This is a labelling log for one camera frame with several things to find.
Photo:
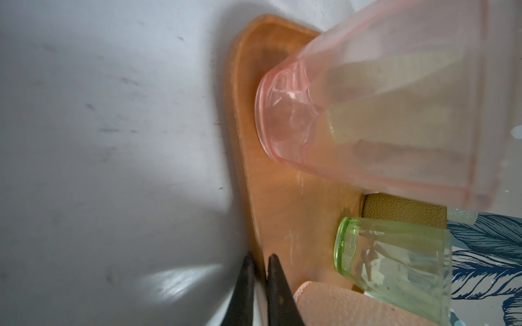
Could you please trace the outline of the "brown plastic tray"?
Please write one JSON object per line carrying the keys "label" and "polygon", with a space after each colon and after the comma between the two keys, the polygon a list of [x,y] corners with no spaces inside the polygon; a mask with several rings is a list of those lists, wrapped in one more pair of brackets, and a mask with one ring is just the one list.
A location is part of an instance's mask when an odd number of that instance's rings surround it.
{"label": "brown plastic tray", "polygon": [[257,273],[277,255],[292,291],[306,281],[352,289],[333,264],[342,218],[358,213],[362,193],[270,159],[254,119],[262,77],[303,48],[318,32],[273,14],[249,22],[232,42],[223,70],[223,97],[233,164],[246,213]]}

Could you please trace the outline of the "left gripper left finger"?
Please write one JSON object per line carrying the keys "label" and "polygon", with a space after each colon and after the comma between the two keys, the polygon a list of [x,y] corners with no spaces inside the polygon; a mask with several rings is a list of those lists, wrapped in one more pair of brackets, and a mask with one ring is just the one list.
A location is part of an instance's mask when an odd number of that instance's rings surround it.
{"label": "left gripper left finger", "polygon": [[252,326],[255,280],[256,265],[253,255],[249,252],[243,259],[231,301],[221,326]]}

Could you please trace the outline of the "pink ribbed clear glass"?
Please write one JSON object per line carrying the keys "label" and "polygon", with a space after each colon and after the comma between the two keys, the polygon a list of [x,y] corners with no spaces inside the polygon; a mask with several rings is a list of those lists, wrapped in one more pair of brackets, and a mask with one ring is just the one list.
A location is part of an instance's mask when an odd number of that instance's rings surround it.
{"label": "pink ribbed clear glass", "polygon": [[469,211],[521,212],[521,2],[375,1],[263,77],[276,162]]}

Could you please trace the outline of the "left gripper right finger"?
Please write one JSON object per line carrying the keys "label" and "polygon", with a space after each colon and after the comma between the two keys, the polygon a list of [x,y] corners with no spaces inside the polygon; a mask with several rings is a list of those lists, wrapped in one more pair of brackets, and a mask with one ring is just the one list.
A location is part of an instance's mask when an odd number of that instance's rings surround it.
{"label": "left gripper right finger", "polygon": [[276,254],[269,258],[266,293],[270,326],[305,326]]}

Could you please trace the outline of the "pink textured glass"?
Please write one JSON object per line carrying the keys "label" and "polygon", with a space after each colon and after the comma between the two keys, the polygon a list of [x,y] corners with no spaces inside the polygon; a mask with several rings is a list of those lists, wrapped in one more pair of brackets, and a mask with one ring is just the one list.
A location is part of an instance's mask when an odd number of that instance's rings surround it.
{"label": "pink textured glass", "polygon": [[294,294],[306,325],[433,325],[421,316],[364,294],[307,281]]}

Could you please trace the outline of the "short brown textured glass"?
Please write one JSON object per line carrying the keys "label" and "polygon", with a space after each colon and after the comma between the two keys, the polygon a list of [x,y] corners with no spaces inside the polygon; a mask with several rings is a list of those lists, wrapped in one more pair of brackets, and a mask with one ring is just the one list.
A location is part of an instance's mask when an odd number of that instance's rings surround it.
{"label": "short brown textured glass", "polygon": [[362,199],[360,217],[399,221],[433,228],[447,227],[447,208],[389,194],[368,194]]}

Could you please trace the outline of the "bright green clear glass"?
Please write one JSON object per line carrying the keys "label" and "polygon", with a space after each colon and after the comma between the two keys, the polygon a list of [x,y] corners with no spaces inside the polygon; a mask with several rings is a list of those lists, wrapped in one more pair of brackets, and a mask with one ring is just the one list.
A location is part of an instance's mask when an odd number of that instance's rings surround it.
{"label": "bright green clear glass", "polygon": [[346,217],[334,243],[335,270],[372,297],[448,325],[451,234],[399,221]]}

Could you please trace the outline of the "tall pale green glass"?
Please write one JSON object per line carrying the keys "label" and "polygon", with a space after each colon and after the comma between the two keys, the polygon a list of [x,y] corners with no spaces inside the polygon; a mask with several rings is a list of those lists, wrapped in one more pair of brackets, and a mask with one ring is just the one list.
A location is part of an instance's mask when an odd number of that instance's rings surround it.
{"label": "tall pale green glass", "polygon": [[474,225],[477,221],[478,213],[447,207],[447,220],[459,224]]}

